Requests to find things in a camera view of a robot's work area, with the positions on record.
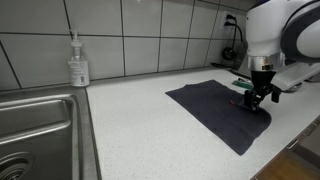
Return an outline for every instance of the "stainless steel sink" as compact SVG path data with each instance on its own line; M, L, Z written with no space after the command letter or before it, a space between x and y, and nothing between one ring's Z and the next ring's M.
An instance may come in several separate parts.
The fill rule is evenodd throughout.
M0 180L100 179L85 89L0 94Z

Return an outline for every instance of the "white speckled countertop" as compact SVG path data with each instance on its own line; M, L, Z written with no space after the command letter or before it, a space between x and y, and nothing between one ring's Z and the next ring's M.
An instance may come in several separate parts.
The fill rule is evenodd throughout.
M320 83L261 104L273 117L249 150L237 155L165 92L214 79L225 70L197 69L96 81L87 88L103 180L250 179L320 114Z

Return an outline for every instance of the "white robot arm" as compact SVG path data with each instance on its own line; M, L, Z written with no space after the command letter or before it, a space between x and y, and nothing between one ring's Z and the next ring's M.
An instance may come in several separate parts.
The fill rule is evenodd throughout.
M248 12L246 38L254 89L244 103L256 110L268 94L279 102L282 91L320 72L320 0L260 0Z

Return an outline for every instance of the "soap dispenser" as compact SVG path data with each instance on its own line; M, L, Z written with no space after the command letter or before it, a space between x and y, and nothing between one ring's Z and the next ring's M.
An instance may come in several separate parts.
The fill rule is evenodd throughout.
M71 46L74 54L68 61L70 69L71 85L75 87L85 87L90 84L88 61L81 55L82 43L78 40L78 32L73 31L74 37Z

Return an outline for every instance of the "dark gray towel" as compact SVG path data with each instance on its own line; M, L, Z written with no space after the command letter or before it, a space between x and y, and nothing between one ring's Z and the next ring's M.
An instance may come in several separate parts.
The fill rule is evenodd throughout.
M211 80L166 92L237 154L243 155L271 123L268 112L253 112L240 103L243 95Z

